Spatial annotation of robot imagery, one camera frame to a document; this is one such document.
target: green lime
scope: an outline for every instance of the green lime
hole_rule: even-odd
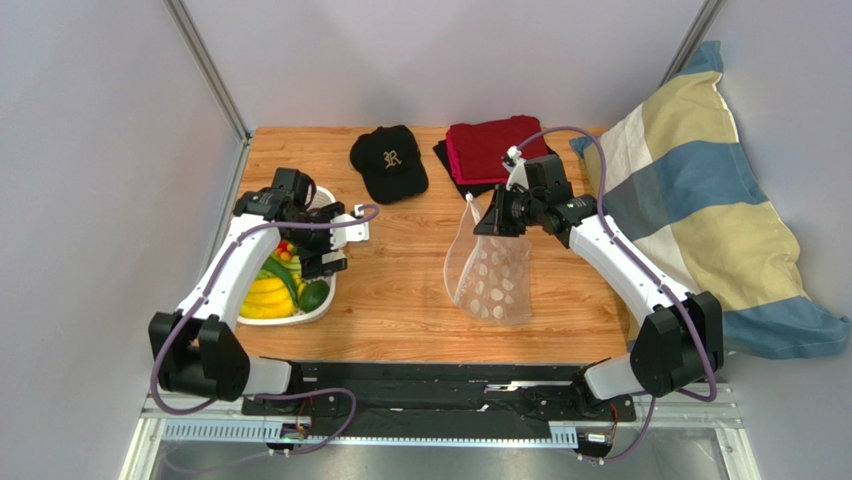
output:
[[[325,280],[317,280],[309,283],[299,296],[299,307],[306,313],[313,312],[328,298],[331,287]]]

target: white mesh bag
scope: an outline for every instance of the white mesh bag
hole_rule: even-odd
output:
[[[482,214],[473,196],[444,260],[444,285],[450,299],[470,315],[501,325],[516,325],[532,316],[528,257],[523,237],[473,234]]]

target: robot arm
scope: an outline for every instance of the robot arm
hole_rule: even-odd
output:
[[[575,197],[556,155],[524,161],[516,156],[504,187],[498,185],[477,235],[519,236],[526,227],[538,225],[563,246],[589,262],[625,301],[640,325],[631,353],[581,369],[574,377],[575,406],[583,413],[608,399],[646,391],[661,397],[704,377],[697,349],[684,319],[668,295],[648,274],[611,240],[597,216],[591,195]],[[620,235],[609,215],[612,232]],[[709,292],[690,293],[645,257],[629,240],[621,243],[644,265],[665,280],[693,319],[703,347],[716,371],[722,355],[722,310]]]
[[[346,258],[340,249],[349,241],[370,237],[366,223],[330,230],[256,229],[271,222],[334,224],[355,220],[344,213],[340,202],[309,209],[311,189],[314,195],[316,186],[310,177],[280,168],[271,187],[240,198],[225,242],[198,285],[175,312],[155,314],[148,326],[156,358],[184,313],[196,309],[164,352],[158,374],[160,387],[226,401],[287,390],[291,365],[283,360],[249,357],[235,336],[240,304],[257,272],[282,238],[299,247],[302,275],[310,279],[344,270]],[[360,206],[353,213],[362,216]],[[252,229],[256,231],[240,240]],[[199,297],[204,301],[196,307]]]

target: wooden table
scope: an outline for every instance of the wooden table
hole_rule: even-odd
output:
[[[269,186],[278,167],[297,168],[347,209],[371,202],[349,149],[368,128],[260,128],[240,193]],[[502,327],[468,316],[444,288],[443,265],[464,200],[432,147],[447,128],[413,128],[429,175],[423,195],[382,207],[371,239],[346,248],[331,311],[303,325],[240,325],[252,355],[294,360],[576,364],[625,353],[629,313],[603,278],[555,238],[531,229],[533,318]],[[569,146],[571,133],[549,135],[576,195],[591,192]],[[479,197],[487,206],[491,196]]]

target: pillow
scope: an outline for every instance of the pillow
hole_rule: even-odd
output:
[[[709,290],[724,310],[725,348],[765,358],[836,355],[849,336],[810,300],[796,267],[799,244],[757,184],[736,125],[716,90],[719,42],[601,137],[604,205],[621,231],[669,276]],[[600,157],[572,141],[592,185]],[[631,325],[635,339],[638,325]]]

